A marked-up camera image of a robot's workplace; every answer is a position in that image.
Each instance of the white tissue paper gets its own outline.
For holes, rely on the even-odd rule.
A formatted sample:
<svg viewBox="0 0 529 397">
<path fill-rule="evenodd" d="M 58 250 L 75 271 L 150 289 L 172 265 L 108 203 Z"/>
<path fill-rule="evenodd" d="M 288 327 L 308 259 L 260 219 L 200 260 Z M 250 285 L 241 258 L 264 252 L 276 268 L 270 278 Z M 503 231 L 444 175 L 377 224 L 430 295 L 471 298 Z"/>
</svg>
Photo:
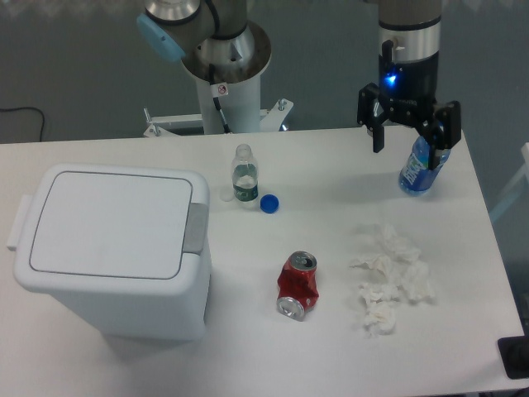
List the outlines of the white tissue paper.
<svg viewBox="0 0 529 397">
<path fill-rule="evenodd" d="M 384 275 L 385 284 L 361 283 L 360 296 L 365 300 L 364 326 L 370 335 L 386 335 L 395 328 L 394 305 L 399 289 L 413 303 L 435 298 L 430 284 L 430 268 L 419 260 L 421 250 L 406 237 L 397 235 L 391 225 L 377 227 L 375 240 L 383 253 L 354 259 L 351 267 L 364 267 Z"/>
<path fill-rule="evenodd" d="M 371 270 L 377 270 L 382 273 L 389 284 L 401 285 L 401 276 L 399 270 L 396 268 L 391 258 L 385 254 L 378 254 L 375 256 L 364 256 L 352 261 L 353 267 L 367 266 Z"/>
<path fill-rule="evenodd" d="M 364 326 L 369 329 L 373 336 L 391 333 L 396 322 L 395 310 L 389 305 L 389 302 L 371 304 L 364 318 Z"/>
<path fill-rule="evenodd" d="M 397 300 L 400 296 L 396 285 L 371 283 L 360 284 L 360 295 L 365 299 L 367 307 L 381 301 Z"/>
<path fill-rule="evenodd" d="M 379 227 L 377 239 L 382 248 L 396 261 L 413 263 L 419 259 L 421 250 L 406 237 L 400 237 L 392 225 Z"/>
<path fill-rule="evenodd" d="M 403 289 L 413 302 L 433 299 L 436 294 L 430 285 L 430 268 L 422 261 L 412 263 L 403 275 Z"/>
</svg>

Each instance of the red can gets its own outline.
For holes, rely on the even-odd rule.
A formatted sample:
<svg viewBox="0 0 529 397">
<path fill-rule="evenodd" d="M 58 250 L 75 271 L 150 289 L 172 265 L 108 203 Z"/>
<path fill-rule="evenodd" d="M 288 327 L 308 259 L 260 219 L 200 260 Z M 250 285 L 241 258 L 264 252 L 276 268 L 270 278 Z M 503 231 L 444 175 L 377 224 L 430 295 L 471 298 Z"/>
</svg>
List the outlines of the red can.
<svg viewBox="0 0 529 397">
<path fill-rule="evenodd" d="M 278 311 L 303 321 L 320 296 L 316 288 L 316 258 L 305 251 L 294 252 L 283 265 L 278 286 Z"/>
</svg>

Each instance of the robotic arm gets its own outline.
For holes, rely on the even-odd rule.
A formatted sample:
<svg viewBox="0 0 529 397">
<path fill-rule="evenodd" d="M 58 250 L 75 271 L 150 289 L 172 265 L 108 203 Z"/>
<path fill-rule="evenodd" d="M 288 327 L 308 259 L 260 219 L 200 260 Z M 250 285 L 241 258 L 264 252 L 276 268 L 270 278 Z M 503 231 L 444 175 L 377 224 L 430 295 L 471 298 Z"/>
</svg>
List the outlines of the robotic arm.
<svg viewBox="0 0 529 397">
<path fill-rule="evenodd" d="M 358 123 L 384 148 L 386 120 L 415 128 L 430 146 L 428 168 L 461 139 L 459 102 L 436 101 L 441 0 L 379 0 L 379 85 L 359 92 Z M 375 115 L 376 103 L 383 109 Z"/>
<path fill-rule="evenodd" d="M 194 78 L 204 133 L 260 130 L 260 75 L 271 46 L 246 0 L 145 0 L 141 34 Z"/>
</svg>

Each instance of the blue led light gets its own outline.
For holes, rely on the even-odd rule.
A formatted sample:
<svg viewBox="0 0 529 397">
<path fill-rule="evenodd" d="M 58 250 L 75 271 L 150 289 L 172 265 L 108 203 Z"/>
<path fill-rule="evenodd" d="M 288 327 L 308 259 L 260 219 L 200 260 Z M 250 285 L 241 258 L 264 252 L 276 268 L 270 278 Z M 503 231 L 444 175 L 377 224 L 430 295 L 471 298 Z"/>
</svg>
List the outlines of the blue led light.
<svg viewBox="0 0 529 397">
<path fill-rule="evenodd" d="M 384 81 L 389 87 L 393 87 L 395 85 L 395 80 L 397 79 L 397 76 L 394 74 L 393 76 L 388 76 L 384 78 Z"/>
</svg>

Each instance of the white trash bin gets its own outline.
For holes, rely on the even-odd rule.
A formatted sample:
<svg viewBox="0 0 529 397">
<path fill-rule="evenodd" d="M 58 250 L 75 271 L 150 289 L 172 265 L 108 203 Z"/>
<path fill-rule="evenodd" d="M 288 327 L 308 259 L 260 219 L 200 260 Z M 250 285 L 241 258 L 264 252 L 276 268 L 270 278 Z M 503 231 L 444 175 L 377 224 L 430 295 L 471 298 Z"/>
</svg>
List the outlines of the white trash bin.
<svg viewBox="0 0 529 397">
<path fill-rule="evenodd" d="M 102 333 L 198 339 L 208 214 L 207 182 L 192 171 L 56 165 L 25 216 L 14 274 Z"/>
</svg>

